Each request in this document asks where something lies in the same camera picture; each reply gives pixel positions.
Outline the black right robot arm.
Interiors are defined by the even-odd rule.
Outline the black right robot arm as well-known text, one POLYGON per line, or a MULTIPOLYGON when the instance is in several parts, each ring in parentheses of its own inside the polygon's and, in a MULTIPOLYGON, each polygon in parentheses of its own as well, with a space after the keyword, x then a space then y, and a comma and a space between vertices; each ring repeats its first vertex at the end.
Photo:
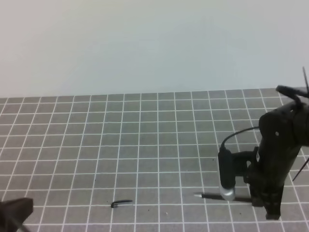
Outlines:
POLYGON ((264 207, 267 220, 281 216, 285 179, 301 147, 309 145, 309 107, 290 102, 259 119, 261 141, 246 180, 253 204, 264 207))

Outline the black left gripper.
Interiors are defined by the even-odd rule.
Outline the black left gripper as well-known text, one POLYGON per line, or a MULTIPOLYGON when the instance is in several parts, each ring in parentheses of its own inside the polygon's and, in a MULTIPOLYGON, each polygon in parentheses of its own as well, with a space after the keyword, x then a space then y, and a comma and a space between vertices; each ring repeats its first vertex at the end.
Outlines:
POLYGON ((0 231, 1 232, 30 232, 24 225, 25 220, 33 213, 32 198, 18 198, 0 202, 0 231))

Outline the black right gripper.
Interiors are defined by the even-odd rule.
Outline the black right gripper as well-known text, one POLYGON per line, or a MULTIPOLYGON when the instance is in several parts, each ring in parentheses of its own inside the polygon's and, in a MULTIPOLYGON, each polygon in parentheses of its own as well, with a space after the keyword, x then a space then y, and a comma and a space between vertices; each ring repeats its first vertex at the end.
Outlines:
POLYGON ((252 205, 264 207, 266 220, 279 220, 285 179, 300 151, 300 145, 262 140, 247 172, 252 205))

